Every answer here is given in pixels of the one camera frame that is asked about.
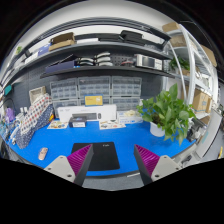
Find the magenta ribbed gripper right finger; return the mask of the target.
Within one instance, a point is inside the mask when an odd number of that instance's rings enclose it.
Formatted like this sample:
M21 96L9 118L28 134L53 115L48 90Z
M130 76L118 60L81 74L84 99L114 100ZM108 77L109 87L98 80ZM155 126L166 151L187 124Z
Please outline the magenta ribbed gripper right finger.
M134 145L134 156L144 185L181 170L169 156L158 156L137 144Z

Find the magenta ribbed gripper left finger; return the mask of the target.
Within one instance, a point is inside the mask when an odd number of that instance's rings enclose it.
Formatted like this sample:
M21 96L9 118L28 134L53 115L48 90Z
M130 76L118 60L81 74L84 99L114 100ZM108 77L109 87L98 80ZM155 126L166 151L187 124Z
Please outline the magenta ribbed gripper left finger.
M69 156L58 156L45 171L82 186L93 157L93 145L89 144Z

